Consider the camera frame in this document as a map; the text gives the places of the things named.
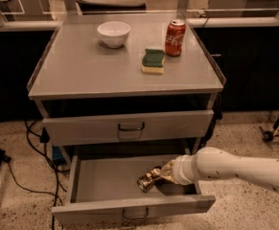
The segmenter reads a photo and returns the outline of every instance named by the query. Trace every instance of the drawer handle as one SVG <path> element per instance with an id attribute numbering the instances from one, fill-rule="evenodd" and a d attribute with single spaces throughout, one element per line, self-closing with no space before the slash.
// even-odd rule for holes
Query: drawer handle
<path id="1" fill-rule="evenodd" d="M 123 219 L 145 219 L 145 218 L 148 217 L 148 215 L 149 215 L 149 208 L 148 207 L 146 208 L 146 214 L 143 215 L 143 216 L 127 217 L 127 213 L 126 213 L 125 209 L 123 209 L 123 214 L 122 214 Z"/>
<path id="2" fill-rule="evenodd" d="M 130 127 L 130 128 L 125 128 L 121 127 L 121 124 L 118 125 L 118 128 L 120 131 L 140 131 L 143 130 L 146 127 L 146 124 L 142 122 L 140 127 Z"/>

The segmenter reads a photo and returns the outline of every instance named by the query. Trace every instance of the drawer front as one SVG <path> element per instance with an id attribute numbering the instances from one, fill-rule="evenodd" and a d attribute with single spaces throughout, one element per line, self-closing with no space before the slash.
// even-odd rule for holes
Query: drawer front
<path id="1" fill-rule="evenodd" d="M 55 146 L 203 137 L 212 110 L 44 119 Z"/>
<path id="2" fill-rule="evenodd" d="M 198 184 L 183 187 L 164 181 L 147 193 L 139 189 L 139 176 L 176 157 L 171 154 L 80 160 L 75 155 L 67 202 L 54 207 L 52 214 L 64 224 L 206 213 L 215 197 L 198 193 Z"/>

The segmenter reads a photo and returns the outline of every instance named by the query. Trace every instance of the floor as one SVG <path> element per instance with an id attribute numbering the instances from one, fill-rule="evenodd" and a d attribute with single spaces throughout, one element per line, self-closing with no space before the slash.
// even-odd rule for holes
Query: floor
<path id="1" fill-rule="evenodd" d="M 148 8 L 174 8 L 177 0 L 146 0 Z M 208 0 L 191 0 L 192 6 L 206 8 Z M 57 19 L 63 12 L 61 0 L 50 0 Z M 223 113 L 208 146 L 214 146 L 240 156 L 279 158 L 279 138 L 270 143 L 262 140 L 259 127 L 272 130 L 277 111 Z M 34 126 L 40 133 L 42 124 Z M 23 121 L 0 123 L 0 147 L 12 158 L 10 163 L 17 182 L 23 187 L 54 192 L 55 175 L 43 157 L 29 146 Z M 43 150 L 34 135 L 33 144 Z M 61 184 L 68 187 L 68 174 L 60 175 Z M 279 195 L 240 179 L 199 182 L 203 195 L 215 196 L 216 202 L 204 214 L 163 218 L 147 218 L 131 222 L 100 222 L 65 225 L 63 229 L 137 229 L 137 230 L 218 230 L 272 229 L 279 230 Z M 60 190 L 59 195 L 65 198 Z M 53 197 L 29 193 L 12 179 L 6 163 L 0 168 L 0 229 L 51 229 Z M 58 222 L 56 229 L 62 226 Z"/>

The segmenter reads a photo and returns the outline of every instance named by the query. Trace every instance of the sponge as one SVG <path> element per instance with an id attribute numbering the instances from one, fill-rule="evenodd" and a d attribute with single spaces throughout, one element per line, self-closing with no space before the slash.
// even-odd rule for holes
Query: sponge
<path id="1" fill-rule="evenodd" d="M 163 50 L 146 49 L 141 69 L 144 73 L 164 74 L 164 61 L 165 52 Z"/>

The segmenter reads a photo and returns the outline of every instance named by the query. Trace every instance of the can top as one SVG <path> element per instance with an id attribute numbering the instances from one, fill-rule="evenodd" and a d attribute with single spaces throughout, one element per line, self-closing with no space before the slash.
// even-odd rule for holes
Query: can top
<path id="1" fill-rule="evenodd" d="M 171 21 L 171 24 L 176 25 L 176 26 L 183 26 L 183 25 L 185 25 L 185 22 L 182 19 L 173 19 Z"/>

